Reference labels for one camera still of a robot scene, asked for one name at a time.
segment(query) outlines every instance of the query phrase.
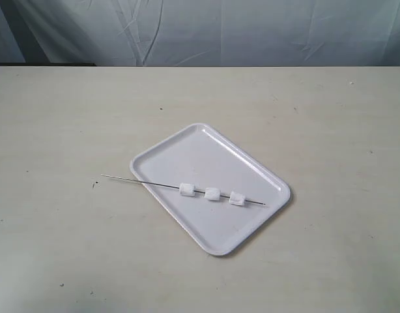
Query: white table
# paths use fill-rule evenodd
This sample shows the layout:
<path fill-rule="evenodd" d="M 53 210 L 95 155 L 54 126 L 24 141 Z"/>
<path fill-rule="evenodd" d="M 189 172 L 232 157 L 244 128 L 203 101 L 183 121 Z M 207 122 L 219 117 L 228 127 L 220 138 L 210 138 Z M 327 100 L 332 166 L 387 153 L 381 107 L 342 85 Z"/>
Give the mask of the white table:
<path fill-rule="evenodd" d="M 100 177 L 198 121 L 294 195 L 225 258 Z M 0 68 L 0 313 L 159 311 L 400 312 L 400 68 Z"/>

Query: marshmallow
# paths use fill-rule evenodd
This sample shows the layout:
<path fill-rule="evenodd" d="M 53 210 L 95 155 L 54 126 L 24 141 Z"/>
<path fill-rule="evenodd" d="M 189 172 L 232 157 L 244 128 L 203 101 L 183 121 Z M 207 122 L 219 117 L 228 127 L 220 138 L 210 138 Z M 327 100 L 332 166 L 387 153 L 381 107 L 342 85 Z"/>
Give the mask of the marshmallow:
<path fill-rule="evenodd" d="M 219 201 L 220 190 L 217 188 L 206 188 L 205 198 L 210 201 Z"/>
<path fill-rule="evenodd" d="M 233 205 L 245 205 L 245 199 L 245 195 L 232 191 L 231 197 L 229 198 L 229 203 Z"/>
<path fill-rule="evenodd" d="M 180 195 L 194 197 L 194 185 L 193 184 L 180 184 Z"/>

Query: metal skewer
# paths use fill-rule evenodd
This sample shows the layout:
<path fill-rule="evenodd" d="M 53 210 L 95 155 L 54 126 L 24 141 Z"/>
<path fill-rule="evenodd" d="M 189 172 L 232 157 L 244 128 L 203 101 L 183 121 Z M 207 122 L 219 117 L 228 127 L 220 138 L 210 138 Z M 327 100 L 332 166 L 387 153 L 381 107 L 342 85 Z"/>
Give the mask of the metal skewer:
<path fill-rule="evenodd" d="M 110 178 L 115 178 L 115 179 L 122 179 L 123 181 L 133 181 L 135 183 L 142 183 L 142 184 L 150 184 L 150 185 L 155 185 L 155 186 L 161 186 L 161 187 L 167 187 L 167 188 L 173 188 L 173 189 L 180 189 L 180 187 L 177 186 L 171 186 L 171 185 L 165 185 L 165 184 L 158 184 L 158 183 L 151 183 L 150 181 L 140 181 L 138 179 L 131 179 L 131 178 L 123 178 L 123 177 L 118 177 L 118 176 L 111 176 L 111 175 L 105 175 L 105 174 L 101 174 L 104 177 L 110 177 Z M 205 194 L 206 192 L 202 191 L 202 190 L 194 190 L 194 192 L 198 192 L 199 194 Z M 223 198 L 227 198 L 229 199 L 229 196 L 226 196 L 224 194 L 220 194 L 221 197 Z M 260 205 L 266 205 L 263 202 L 259 202 L 259 201 L 253 201 L 253 200 L 249 200 L 249 199 L 245 199 L 246 202 L 250 202 L 250 203 L 255 203 L 255 204 L 260 204 Z"/>

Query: tray rim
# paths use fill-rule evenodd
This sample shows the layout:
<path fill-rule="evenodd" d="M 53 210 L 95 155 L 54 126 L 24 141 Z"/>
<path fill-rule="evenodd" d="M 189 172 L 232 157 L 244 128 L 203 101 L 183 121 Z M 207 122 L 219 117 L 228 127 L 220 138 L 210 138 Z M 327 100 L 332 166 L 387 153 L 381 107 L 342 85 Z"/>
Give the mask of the tray rim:
<path fill-rule="evenodd" d="M 212 249 L 209 246 L 207 246 L 202 240 L 200 240 L 200 238 L 198 238 L 194 234 L 194 232 L 191 230 L 191 228 L 188 225 L 186 225 L 182 220 L 180 220 L 177 216 L 175 216 L 173 214 L 172 209 L 170 207 L 168 207 L 168 205 L 165 204 L 165 202 L 162 200 L 162 198 L 158 194 L 155 193 L 155 191 L 152 188 L 152 186 L 150 186 L 148 184 L 144 184 L 144 183 L 142 184 L 154 196 L 154 198 L 161 204 L 161 206 L 177 221 L 177 223 L 180 224 L 180 226 L 190 235 L 190 237 L 205 252 L 207 252 L 209 254 L 212 254 L 214 256 L 224 256 L 224 255 L 229 254 L 230 252 L 232 252 L 237 246 L 241 245 L 249 236 L 254 234 L 255 231 L 259 227 L 261 227 L 269 218 L 274 216 L 276 214 L 276 212 L 279 211 L 290 200 L 291 190 L 290 190 L 290 187 L 288 186 L 288 184 L 283 179 L 279 178 L 276 174 L 274 174 L 268 168 L 263 166 L 260 162 L 255 160 L 252 156 L 250 156 L 244 150 L 239 148 L 239 146 L 237 146 L 235 143 L 233 143 L 231 140 L 229 140 L 226 136 L 224 136 L 223 134 L 218 132 L 214 127 L 211 127 L 209 124 L 206 124 L 206 123 L 193 123 L 193 124 L 190 124 L 190 125 L 184 127 L 183 129 L 181 129 L 180 131 L 172 134 L 171 136 L 167 137 L 166 139 L 164 139 L 164 140 L 158 142 L 157 144 L 153 145 L 152 147 L 148 148 L 147 150 L 145 150 L 145 151 L 141 152 L 140 154 L 136 155 L 129 163 L 129 169 L 132 172 L 132 174 L 135 175 L 135 177 L 137 177 L 138 179 L 142 179 L 142 176 L 140 176 L 140 174 L 136 170 L 136 167 L 135 167 L 136 162 L 141 157 L 143 157 L 147 153 L 151 152 L 152 150 L 156 149 L 157 147 L 163 145 L 165 142 L 167 142 L 171 138 L 174 138 L 175 136 L 178 136 L 179 134 L 182 134 L 183 132 L 186 132 L 188 129 L 193 128 L 193 127 L 209 128 L 212 131 L 214 131 L 217 135 L 221 136 L 225 140 L 225 142 L 228 143 L 232 148 L 235 148 L 238 153 L 242 154 L 243 157 L 247 158 L 249 161 L 252 161 L 256 166 L 262 168 L 268 174 L 270 174 L 272 178 L 277 180 L 277 182 L 281 186 L 281 189 L 283 190 L 284 197 L 281 198 L 282 199 L 282 201 L 281 201 L 282 204 L 279 207 L 274 208 L 275 211 L 270 216 L 266 217 L 262 222 L 257 223 L 256 227 L 252 228 L 248 233 L 246 233 L 245 236 L 243 236 L 240 241 L 235 242 L 233 245 L 231 245 L 230 247 L 228 247 L 226 249 L 215 250 L 215 249 Z"/>

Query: white marshmallow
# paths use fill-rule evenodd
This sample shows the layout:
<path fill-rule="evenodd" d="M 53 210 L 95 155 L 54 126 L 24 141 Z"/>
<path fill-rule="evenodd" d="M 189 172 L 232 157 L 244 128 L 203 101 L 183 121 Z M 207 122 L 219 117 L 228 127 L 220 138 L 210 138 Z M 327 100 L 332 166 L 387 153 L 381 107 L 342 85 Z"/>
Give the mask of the white marshmallow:
<path fill-rule="evenodd" d="M 194 197 L 194 185 L 193 184 L 180 184 L 180 195 L 187 197 Z"/>
<path fill-rule="evenodd" d="M 220 190 L 217 188 L 206 188 L 205 198 L 210 201 L 219 201 Z"/>
<path fill-rule="evenodd" d="M 232 191 L 231 197 L 229 198 L 229 203 L 233 205 L 245 205 L 245 199 L 245 195 Z"/>

